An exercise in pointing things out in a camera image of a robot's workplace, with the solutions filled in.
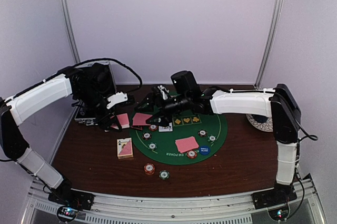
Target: poker chip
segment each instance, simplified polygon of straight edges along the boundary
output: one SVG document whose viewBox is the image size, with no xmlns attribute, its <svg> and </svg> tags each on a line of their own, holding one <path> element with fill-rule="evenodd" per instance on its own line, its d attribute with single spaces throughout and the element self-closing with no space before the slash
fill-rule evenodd
<svg viewBox="0 0 337 224">
<path fill-rule="evenodd" d="M 187 152 L 187 157 L 188 157 L 188 158 L 194 159 L 194 158 L 196 158 L 196 156 L 197 156 L 197 154 L 196 154 L 196 152 L 193 151 L 193 150 Z"/>
<path fill-rule="evenodd" d="M 206 136 L 207 136 L 207 131 L 206 131 L 206 130 L 200 130 L 200 131 L 198 132 L 198 135 L 199 135 L 200 137 L 206 137 Z"/>
<path fill-rule="evenodd" d="M 162 170 L 159 172 L 159 177 L 163 180 L 166 180 L 170 177 L 170 173 L 167 170 Z"/>
<path fill-rule="evenodd" d="M 154 165 L 151 163 L 148 163 L 144 166 L 145 174 L 147 175 L 153 175 L 154 174 Z"/>
<path fill-rule="evenodd" d="M 214 135 L 210 135 L 207 141 L 211 142 L 211 143 L 215 142 L 216 141 L 216 137 Z"/>
<path fill-rule="evenodd" d="M 157 131 L 158 130 L 158 126 L 157 125 L 150 125 L 148 127 L 148 129 L 150 129 L 151 131 Z"/>
<path fill-rule="evenodd" d="M 152 135 L 150 133 L 143 133 L 143 139 L 144 140 L 149 140 L 151 139 Z"/>
<path fill-rule="evenodd" d="M 151 150 L 155 150 L 157 148 L 157 144 L 154 143 L 154 142 L 151 142 L 149 145 L 148 145 L 148 148 L 151 149 Z"/>
<path fill-rule="evenodd" d="M 208 146 L 199 147 L 199 153 L 202 155 L 208 155 L 210 152 L 211 152 L 211 149 Z"/>
</svg>

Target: robotic arm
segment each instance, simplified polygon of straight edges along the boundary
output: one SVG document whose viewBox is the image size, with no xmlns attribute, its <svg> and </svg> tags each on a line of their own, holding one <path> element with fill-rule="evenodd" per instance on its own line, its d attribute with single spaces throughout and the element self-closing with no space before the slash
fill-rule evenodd
<svg viewBox="0 0 337 224">
<path fill-rule="evenodd" d="M 51 190 L 49 200 L 78 210 L 89 210 L 93 195 L 71 190 L 70 181 L 29 146 L 18 126 L 47 105 L 73 95 L 73 99 L 83 101 L 95 112 L 97 124 L 102 129 L 111 130 L 111 125 L 117 124 L 121 130 L 117 117 L 111 119 L 115 105 L 132 104 L 133 97 L 115 91 L 107 95 L 113 81 L 111 73 L 100 63 L 93 64 L 90 69 L 66 67 L 15 96 L 6 100 L 0 98 L 0 145 L 5 155 Z"/>
<path fill-rule="evenodd" d="M 295 168 L 299 161 L 299 130 L 301 110 L 288 87 L 278 84 L 274 89 L 234 91 L 217 86 L 202 92 L 190 71 L 171 76 L 177 96 L 170 96 L 162 86 L 152 88 L 136 107 L 137 111 L 159 111 L 148 124 L 168 126 L 172 115 L 185 110 L 200 114 L 243 113 L 273 118 L 273 133 L 278 147 L 278 168 L 275 188 L 253 194 L 255 208 L 270 207 L 296 199 L 293 190 Z"/>
</svg>

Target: white panel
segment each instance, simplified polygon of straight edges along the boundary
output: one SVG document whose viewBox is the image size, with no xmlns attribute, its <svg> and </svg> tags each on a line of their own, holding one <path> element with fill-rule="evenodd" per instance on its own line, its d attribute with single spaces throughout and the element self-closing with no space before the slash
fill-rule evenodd
<svg viewBox="0 0 337 224">
<path fill-rule="evenodd" d="M 301 144 L 328 223 L 337 205 L 337 0 L 284 0 L 263 86 L 286 83 L 302 110 L 302 125 L 319 136 Z"/>
<path fill-rule="evenodd" d="M 7 98 L 73 64 L 60 0 L 0 0 L 0 96 Z M 20 126 L 46 160 L 70 113 L 69 100 L 42 109 Z M 6 159 L 0 149 L 0 159 Z M 17 224 L 31 178 L 14 163 L 0 163 L 1 223 Z"/>
<path fill-rule="evenodd" d="M 114 57 L 145 83 L 191 70 L 200 83 L 254 83 L 274 0 L 68 0 L 81 60 Z M 115 68 L 117 83 L 136 83 Z"/>
</svg>

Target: vertical metal pole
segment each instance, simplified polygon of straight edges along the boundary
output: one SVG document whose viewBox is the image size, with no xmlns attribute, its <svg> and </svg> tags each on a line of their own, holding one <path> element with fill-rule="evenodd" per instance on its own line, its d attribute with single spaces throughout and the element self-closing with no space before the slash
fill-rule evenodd
<svg viewBox="0 0 337 224">
<path fill-rule="evenodd" d="M 67 0 L 61 0 L 61 6 L 63 10 L 63 16 L 64 16 L 65 25 L 66 25 L 67 36 L 68 36 L 70 48 L 72 50 L 73 58 L 74 58 L 75 63 L 79 63 L 81 60 L 80 60 L 80 56 L 78 55 L 74 32 L 73 32 L 72 24 L 70 21 Z"/>
<path fill-rule="evenodd" d="M 269 29 L 268 39 L 267 39 L 267 43 L 264 49 L 263 58 L 262 58 L 261 66 L 259 69 L 259 74 L 257 75 L 256 81 L 255 81 L 256 88 L 261 87 L 262 78 L 263 78 L 265 68 L 267 66 L 267 62 L 268 62 L 270 52 L 273 46 L 275 33 L 276 33 L 276 27 L 277 27 L 277 23 L 279 22 L 279 18 L 281 14 L 282 4 L 283 4 L 283 0 L 275 0 L 274 12 L 273 12 L 272 21 L 271 21 L 271 25 Z"/>
</svg>

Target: white wall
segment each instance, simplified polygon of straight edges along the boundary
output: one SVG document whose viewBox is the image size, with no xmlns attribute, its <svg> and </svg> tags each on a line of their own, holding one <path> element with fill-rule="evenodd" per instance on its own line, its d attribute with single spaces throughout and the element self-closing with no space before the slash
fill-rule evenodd
<svg viewBox="0 0 337 224">
<path fill-rule="evenodd" d="M 60 0 L 0 0 L 0 96 L 10 95 L 74 64 Z M 32 148 L 50 160 L 70 114 L 70 100 L 56 102 L 20 129 Z M 0 159 L 6 159 L 0 150 Z M 30 177 L 14 163 L 0 163 L 1 223 L 17 224 Z"/>
<path fill-rule="evenodd" d="M 302 109 L 302 125 L 319 142 L 301 145 L 329 223 L 337 206 L 337 0 L 284 0 L 263 86 L 286 83 Z"/>
<path fill-rule="evenodd" d="M 274 0 L 68 0 L 82 60 L 114 57 L 145 83 L 254 83 Z M 136 79 L 115 67 L 117 83 Z"/>
</svg>

